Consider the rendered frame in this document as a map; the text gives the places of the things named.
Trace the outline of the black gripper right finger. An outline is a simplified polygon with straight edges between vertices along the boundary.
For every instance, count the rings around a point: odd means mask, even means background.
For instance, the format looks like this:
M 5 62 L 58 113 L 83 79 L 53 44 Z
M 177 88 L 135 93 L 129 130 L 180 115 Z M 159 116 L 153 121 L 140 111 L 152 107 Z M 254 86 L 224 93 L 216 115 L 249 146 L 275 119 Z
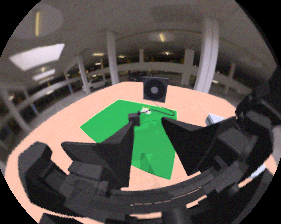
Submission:
M 168 117 L 161 117 L 161 124 L 163 124 L 165 135 L 168 135 L 168 140 L 171 140 L 177 157 L 189 177 L 193 176 L 193 173 L 200 172 L 197 167 L 203 163 L 207 153 L 211 151 L 214 140 L 222 132 L 233 128 L 233 124 L 236 124 L 236 115 L 209 124 L 208 127 L 183 123 L 183 121 L 168 119 Z

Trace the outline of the green circuit board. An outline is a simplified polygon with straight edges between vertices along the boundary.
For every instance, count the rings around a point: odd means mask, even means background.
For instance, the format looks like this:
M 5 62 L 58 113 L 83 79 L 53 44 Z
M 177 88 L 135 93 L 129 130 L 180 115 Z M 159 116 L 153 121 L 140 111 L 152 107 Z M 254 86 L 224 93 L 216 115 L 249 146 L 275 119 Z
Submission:
M 151 111 L 156 109 L 156 112 Z M 119 131 L 124 125 L 128 124 L 128 113 L 141 113 L 140 127 L 135 127 L 135 139 L 133 139 L 132 165 L 151 175 L 164 177 L 165 180 L 172 179 L 173 163 L 175 163 L 175 148 L 165 135 L 165 129 L 161 124 L 161 117 L 177 120 L 177 111 L 167 108 L 156 107 L 136 101 L 116 100 L 109 104 L 107 108 L 101 109 L 97 115 L 91 117 L 80 125 L 80 129 L 87 133 L 96 143 L 103 143 L 113 133 Z M 175 115 L 168 116 L 165 115 Z

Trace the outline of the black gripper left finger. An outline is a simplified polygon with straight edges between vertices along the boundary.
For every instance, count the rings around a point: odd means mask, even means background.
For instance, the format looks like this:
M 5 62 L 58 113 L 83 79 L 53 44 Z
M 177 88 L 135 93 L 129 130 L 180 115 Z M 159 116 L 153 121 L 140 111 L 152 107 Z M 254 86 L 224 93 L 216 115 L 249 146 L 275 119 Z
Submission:
M 103 143 L 79 143 L 79 141 L 62 141 L 60 147 L 72 161 L 101 165 L 109 175 L 119 181 L 121 188 L 128 188 L 131 175 L 132 148 L 135 139 L 133 121 L 109 136 Z

